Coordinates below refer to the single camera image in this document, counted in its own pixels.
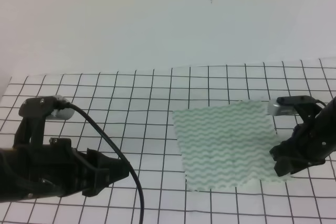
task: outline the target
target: grid paper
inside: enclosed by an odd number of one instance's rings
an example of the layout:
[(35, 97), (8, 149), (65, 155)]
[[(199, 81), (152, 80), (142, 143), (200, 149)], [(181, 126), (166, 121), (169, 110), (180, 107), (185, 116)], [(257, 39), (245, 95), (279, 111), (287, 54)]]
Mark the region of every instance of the grid paper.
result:
[[(330, 224), (336, 223), (336, 154), (287, 183), (187, 191), (171, 112), (288, 95), (311, 95), (328, 103), (335, 92), (336, 58), (12, 78), (0, 102), (0, 147), (12, 146), (25, 99), (60, 94), (89, 113), (140, 175), (146, 224)], [(300, 122), (296, 116), (274, 118), (284, 137)], [(79, 151), (91, 148), (116, 157), (78, 114), (68, 121), (47, 122), (45, 144), (55, 136), (71, 138)], [(2, 203), (0, 223), (131, 224), (138, 223), (139, 213), (129, 176), (92, 198), (76, 194)]]

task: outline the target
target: white backdrop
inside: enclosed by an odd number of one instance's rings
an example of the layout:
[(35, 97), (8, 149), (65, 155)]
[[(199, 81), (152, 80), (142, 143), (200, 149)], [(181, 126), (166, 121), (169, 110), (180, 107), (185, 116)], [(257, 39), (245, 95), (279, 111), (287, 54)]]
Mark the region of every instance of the white backdrop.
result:
[(336, 0), (0, 0), (14, 74), (336, 55)]

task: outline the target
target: green wavy striped cloth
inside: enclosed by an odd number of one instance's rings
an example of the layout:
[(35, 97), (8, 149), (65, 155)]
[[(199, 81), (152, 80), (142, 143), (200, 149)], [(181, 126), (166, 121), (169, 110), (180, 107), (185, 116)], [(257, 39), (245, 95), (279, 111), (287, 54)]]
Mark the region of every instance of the green wavy striped cloth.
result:
[(189, 190), (220, 190), (278, 177), (269, 150), (280, 143), (267, 103), (239, 102), (173, 112)]

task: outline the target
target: robotic arm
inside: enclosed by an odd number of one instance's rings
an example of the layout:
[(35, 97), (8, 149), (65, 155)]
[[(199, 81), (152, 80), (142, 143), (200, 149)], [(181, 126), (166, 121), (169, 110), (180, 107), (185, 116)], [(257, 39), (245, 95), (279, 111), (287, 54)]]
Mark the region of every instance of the robotic arm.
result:
[(50, 139), (43, 144), (46, 119), (66, 120), (74, 110), (60, 110), (67, 100), (61, 96), (26, 100), (23, 117), (11, 149), (0, 149), (0, 202), (51, 196), (64, 197), (82, 191), (97, 195), (110, 184), (128, 177), (125, 162), (87, 149), (71, 147), (71, 139)]
[(274, 116), (299, 114), (303, 120), (288, 140), (270, 150), (278, 176), (322, 165), (336, 150), (336, 98), (326, 106), (309, 96), (279, 97), (269, 102), (268, 112)]

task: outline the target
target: black cable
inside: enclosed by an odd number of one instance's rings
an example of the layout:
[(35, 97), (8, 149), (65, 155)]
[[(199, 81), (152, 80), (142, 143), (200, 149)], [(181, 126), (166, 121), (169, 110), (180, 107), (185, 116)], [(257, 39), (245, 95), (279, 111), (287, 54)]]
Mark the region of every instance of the black cable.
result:
[(131, 163), (127, 160), (125, 155), (119, 150), (119, 148), (112, 142), (112, 140), (106, 135), (106, 133), (98, 126), (98, 124), (86, 113), (84, 112), (81, 108), (77, 107), (76, 105), (73, 105), (72, 103), (65, 103), (62, 104), (65, 108), (70, 108), (75, 111), (77, 111), (79, 114), (81, 114), (90, 124), (91, 126), (101, 135), (101, 137), (108, 143), (108, 145), (111, 146), (111, 148), (115, 151), (115, 153), (120, 157), (122, 161), (124, 161), (129, 170), (130, 173), (134, 179), (134, 182), (137, 186), (138, 192), (139, 192), (139, 199), (140, 199), (140, 218), (139, 218), (139, 224), (143, 223), (143, 215), (144, 215), (144, 208), (145, 208), (145, 202), (144, 202), (144, 197), (143, 197), (143, 191), (142, 187), (139, 181), (138, 176), (136, 175)]
[(321, 103), (323, 106), (327, 106), (324, 102), (322, 102), (320, 100), (316, 100), (316, 103)]

